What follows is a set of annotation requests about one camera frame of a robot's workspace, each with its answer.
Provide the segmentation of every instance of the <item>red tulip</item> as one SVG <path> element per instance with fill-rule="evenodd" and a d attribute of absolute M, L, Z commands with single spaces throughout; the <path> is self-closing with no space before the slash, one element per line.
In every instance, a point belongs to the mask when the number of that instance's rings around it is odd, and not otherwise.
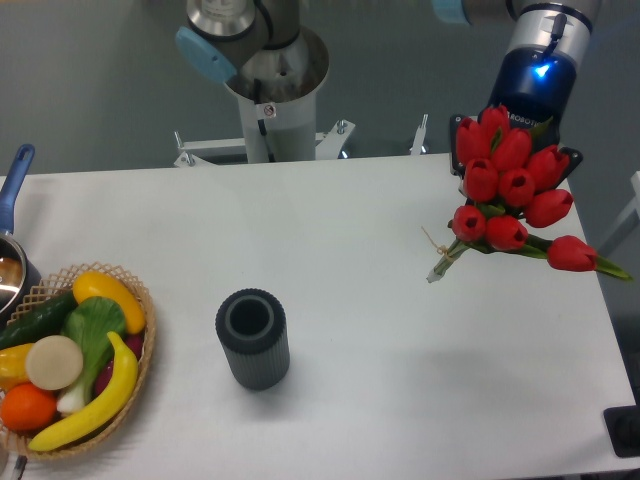
<path fill-rule="evenodd" d="M 491 144 L 478 122 L 465 118 L 456 132 L 456 155 L 465 167 L 474 158 L 489 158 Z"/>
<path fill-rule="evenodd" d="M 453 233 L 463 242 L 475 242 L 484 235 L 487 221 L 473 205 L 458 207 L 453 216 Z"/>
<path fill-rule="evenodd" d="M 531 153 L 531 135 L 527 130 L 514 128 L 502 139 L 491 155 L 491 161 L 499 172 L 522 168 Z"/>
<path fill-rule="evenodd" d="M 487 221 L 484 238 L 496 250 L 519 250 L 527 241 L 527 229 L 511 215 L 493 217 Z"/>
<path fill-rule="evenodd" d="M 550 145 L 534 153 L 526 168 L 536 184 L 536 192 L 543 192 L 557 185 L 568 166 L 569 156 L 559 152 L 557 145 Z"/>
<path fill-rule="evenodd" d="M 488 202 L 498 192 L 498 171 L 489 160 L 476 159 L 465 169 L 464 191 L 476 202 Z"/>
<path fill-rule="evenodd" d="M 507 205 L 512 207 L 524 207 L 533 200 L 536 185 L 533 177 L 524 168 L 509 170 L 500 178 L 498 193 L 504 198 Z"/>
<path fill-rule="evenodd" d="M 579 238 L 567 235 L 553 241 L 547 257 L 549 265 L 558 270 L 590 272 L 596 269 L 598 254 Z"/>
<path fill-rule="evenodd" d="M 566 190 L 547 190 L 533 197 L 524 209 L 524 218 L 532 227 L 548 227 L 566 217 L 571 205 L 573 197 Z"/>
<path fill-rule="evenodd" d="M 498 108 L 485 108 L 480 118 L 480 126 L 489 142 L 493 140 L 498 128 L 502 129 L 502 138 L 505 138 L 511 130 L 507 107 L 500 105 Z"/>

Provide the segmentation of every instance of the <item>yellow bell pepper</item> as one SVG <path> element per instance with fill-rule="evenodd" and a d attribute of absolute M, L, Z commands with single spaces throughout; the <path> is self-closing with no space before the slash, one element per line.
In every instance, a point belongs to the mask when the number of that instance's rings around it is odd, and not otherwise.
<path fill-rule="evenodd" d="M 90 297 L 105 297 L 120 305 L 129 335 L 135 335 L 144 330 L 146 321 L 142 307 L 136 297 L 117 279 L 106 273 L 91 270 L 76 278 L 72 290 L 78 304 Z"/>
<path fill-rule="evenodd" d="M 29 381 L 25 359 L 33 343 L 0 350 L 0 388 L 8 392 L 16 385 Z"/>

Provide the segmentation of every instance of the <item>yellow banana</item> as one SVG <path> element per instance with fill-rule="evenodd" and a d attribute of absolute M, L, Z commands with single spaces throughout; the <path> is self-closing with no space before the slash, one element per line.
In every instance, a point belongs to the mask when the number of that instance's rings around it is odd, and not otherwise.
<path fill-rule="evenodd" d="M 115 351 L 113 376 L 107 388 L 82 410 L 45 428 L 29 443 L 35 452 L 48 452 L 78 440 L 111 420 L 126 405 L 138 378 L 138 360 L 115 332 L 107 333 Z"/>

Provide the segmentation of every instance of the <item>bok choy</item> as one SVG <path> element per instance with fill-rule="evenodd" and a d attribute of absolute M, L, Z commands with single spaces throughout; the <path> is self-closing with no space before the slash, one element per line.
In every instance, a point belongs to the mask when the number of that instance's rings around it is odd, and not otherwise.
<path fill-rule="evenodd" d="M 122 309 L 104 297 L 88 298 L 67 317 L 61 333 L 78 344 L 84 366 L 78 379 L 58 397 L 60 413 L 69 415 L 77 412 L 91 401 L 93 384 L 113 357 L 107 332 L 116 332 L 122 337 L 125 329 Z"/>

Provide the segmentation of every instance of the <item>blue handle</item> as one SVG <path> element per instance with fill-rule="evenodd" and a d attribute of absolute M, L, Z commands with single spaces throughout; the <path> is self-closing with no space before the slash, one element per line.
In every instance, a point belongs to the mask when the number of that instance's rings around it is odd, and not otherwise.
<path fill-rule="evenodd" d="M 13 210 L 16 198 L 35 154 L 36 149 L 33 145 L 22 145 L 2 185 L 0 190 L 0 231 L 2 232 L 13 233 Z"/>
<path fill-rule="evenodd" d="M 441 22 L 469 25 L 462 0 L 431 0 L 431 5 Z"/>

